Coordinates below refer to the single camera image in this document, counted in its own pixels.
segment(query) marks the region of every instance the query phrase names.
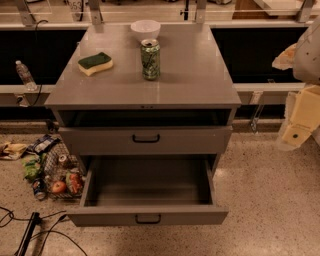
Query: gray cabinet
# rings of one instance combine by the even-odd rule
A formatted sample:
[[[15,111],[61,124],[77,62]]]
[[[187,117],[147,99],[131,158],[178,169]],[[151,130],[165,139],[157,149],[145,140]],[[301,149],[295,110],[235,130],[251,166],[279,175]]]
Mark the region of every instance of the gray cabinet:
[[[239,97],[206,25],[163,25],[161,76],[141,75],[129,26],[91,27],[46,106],[86,173],[77,226],[221,224],[212,179]],[[115,66],[86,77],[81,54]]]

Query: green can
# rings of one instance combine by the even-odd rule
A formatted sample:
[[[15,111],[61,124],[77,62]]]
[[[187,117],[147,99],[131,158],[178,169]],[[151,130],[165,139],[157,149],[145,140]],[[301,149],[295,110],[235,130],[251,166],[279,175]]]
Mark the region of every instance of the green can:
[[[147,80],[160,76],[160,45],[156,39],[145,39],[141,42],[142,75]]]

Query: soda can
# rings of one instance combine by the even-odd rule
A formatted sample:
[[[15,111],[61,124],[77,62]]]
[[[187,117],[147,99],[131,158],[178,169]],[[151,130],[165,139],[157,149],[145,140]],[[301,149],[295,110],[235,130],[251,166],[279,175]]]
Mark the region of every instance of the soda can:
[[[43,200],[47,196],[46,183],[43,179],[35,179],[32,183],[34,197]]]
[[[142,75],[147,80],[160,76],[160,45],[156,39],[145,39],[141,42]]]

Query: drawer handle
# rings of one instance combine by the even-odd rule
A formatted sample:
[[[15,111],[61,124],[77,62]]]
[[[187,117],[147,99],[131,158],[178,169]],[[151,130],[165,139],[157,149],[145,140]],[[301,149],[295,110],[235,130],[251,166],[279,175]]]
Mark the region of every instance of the drawer handle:
[[[135,143],[157,143],[160,140],[160,134],[157,134],[155,138],[150,139],[138,139],[136,135],[132,135],[132,140]]]
[[[138,214],[136,214],[135,219],[137,224],[159,224],[161,221],[161,214],[158,215],[158,219],[155,221],[141,221],[139,220]]]

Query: black object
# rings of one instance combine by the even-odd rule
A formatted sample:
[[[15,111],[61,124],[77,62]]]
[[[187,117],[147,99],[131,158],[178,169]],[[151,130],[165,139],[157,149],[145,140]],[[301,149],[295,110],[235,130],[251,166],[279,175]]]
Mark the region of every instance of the black object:
[[[30,239],[32,237],[33,230],[36,225],[41,223],[41,218],[39,217],[40,214],[38,212],[33,212],[31,215],[31,218],[29,220],[28,226],[24,232],[24,235],[22,237],[19,249],[15,255],[17,256],[23,256],[25,255],[28,245],[30,243]]]
[[[0,84],[22,84],[16,60],[36,84],[56,84],[86,30],[0,31]]]
[[[299,82],[292,69],[272,68],[274,59],[296,43],[306,27],[212,28],[234,83]]]

